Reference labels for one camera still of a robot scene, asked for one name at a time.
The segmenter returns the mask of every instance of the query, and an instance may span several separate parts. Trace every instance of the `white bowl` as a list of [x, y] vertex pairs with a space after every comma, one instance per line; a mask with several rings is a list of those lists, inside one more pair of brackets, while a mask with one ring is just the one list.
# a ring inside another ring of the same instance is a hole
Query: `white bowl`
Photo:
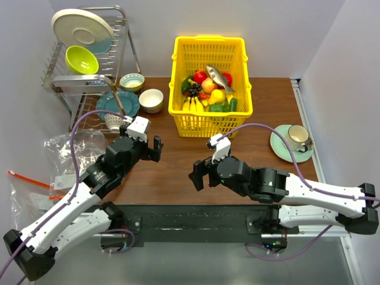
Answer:
[[164, 94], [158, 89], [149, 89], [141, 93], [138, 101], [145, 112], [154, 114], [161, 111]]
[[120, 126], [126, 124], [122, 118], [113, 114], [106, 114], [104, 116], [104, 121], [106, 122], [106, 126], [110, 130], [110, 132], [113, 133], [119, 133]]

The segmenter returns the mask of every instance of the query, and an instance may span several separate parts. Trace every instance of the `green bell pepper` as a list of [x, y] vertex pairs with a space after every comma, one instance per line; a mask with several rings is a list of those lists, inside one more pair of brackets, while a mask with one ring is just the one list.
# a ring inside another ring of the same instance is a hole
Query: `green bell pepper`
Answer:
[[180, 86], [180, 90], [181, 90], [182, 94], [185, 94], [185, 92], [188, 91], [191, 87], [189, 79], [192, 79], [191, 75], [187, 76], [186, 79], [182, 82], [182, 85]]
[[209, 112], [224, 112], [223, 106], [221, 104], [212, 104], [208, 109]]

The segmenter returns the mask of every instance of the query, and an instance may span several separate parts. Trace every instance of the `banana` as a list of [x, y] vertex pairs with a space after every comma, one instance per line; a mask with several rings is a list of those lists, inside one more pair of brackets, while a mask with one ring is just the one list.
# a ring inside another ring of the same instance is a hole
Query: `banana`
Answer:
[[198, 113], [204, 112], [202, 103], [198, 100], [198, 97], [195, 98], [195, 107], [197, 108]]
[[196, 112], [197, 111], [197, 106], [195, 105], [195, 100], [194, 98], [192, 98], [191, 102], [190, 102], [190, 111], [191, 112]]
[[188, 111], [190, 109], [190, 100], [191, 98], [188, 97], [186, 102], [182, 106], [182, 111]]

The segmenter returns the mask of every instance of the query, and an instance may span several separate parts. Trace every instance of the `white cup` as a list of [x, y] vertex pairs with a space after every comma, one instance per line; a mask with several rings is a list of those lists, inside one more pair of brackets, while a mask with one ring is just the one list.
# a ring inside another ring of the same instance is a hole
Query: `white cup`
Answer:
[[310, 134], [303, 126], [291, 126], [286, 132], [285, 140], [293, 151], [305, 153], [308, 150], [313, 149], [313, 141]]

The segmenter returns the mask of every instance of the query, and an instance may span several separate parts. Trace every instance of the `teal plate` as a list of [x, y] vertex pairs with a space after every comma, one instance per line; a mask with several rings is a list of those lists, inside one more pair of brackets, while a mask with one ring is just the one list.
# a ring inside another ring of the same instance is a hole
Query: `teal plate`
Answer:
[[[138, 102], [137, 95], [127, 90], [118, 90], [118, 95], [121, 104], [123, 105], [125, 114], [130, 117], [136, 116], [137, 111], [140, 109], [140, 103]], [[116, 113], [120, 112], [118, 105], [116, 104], [111, 92], [107, 92], [98, 100], [96, 104], [96, 109], [113, 111]], [[103, 121], [105, 120], [106, 114], [99, 113], [98, 115]]]
[[107, 52], [111, 48], [112, 38], [104, 39], [90, 45], [85, 45], [84, 47], [92, 52], [94, 55], [101, 55]]
[[[291, 125], [280, 125], [275, 130], [278, 131], [283, 137], [285, 137], [287, 130], [291, 127]], [[271, 147], [279, 158], [286, 160], [287, 162], [293, 162], [290, 157], [289, 150], [285, 147], [281, 138], [278, 137], [275, 133], [271, 134]], [[310, 159], [311, 155], [313, 155], [314, 149], [309, 150], [305, 153], [300, 153], [299, 151], [293, 151], [294, 157], [297, 162], [305, 162]]]

